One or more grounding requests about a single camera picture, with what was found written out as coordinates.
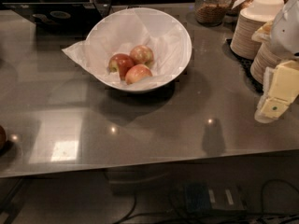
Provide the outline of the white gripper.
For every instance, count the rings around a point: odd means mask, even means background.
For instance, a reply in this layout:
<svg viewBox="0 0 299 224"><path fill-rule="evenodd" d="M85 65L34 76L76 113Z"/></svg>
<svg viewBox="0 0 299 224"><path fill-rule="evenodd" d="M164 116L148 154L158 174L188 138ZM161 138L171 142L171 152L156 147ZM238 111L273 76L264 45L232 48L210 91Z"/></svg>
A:
<svg viewBox="0 0 299 224"><path fill-rule="evenodd" d="M284 59L299 59L299 0L288 0L274 21L256 30L251 39L269 43L270 50ZM279 119L299 95L299 62L288 60L263 76L263 95L254 118L261 123Z"/></svg>

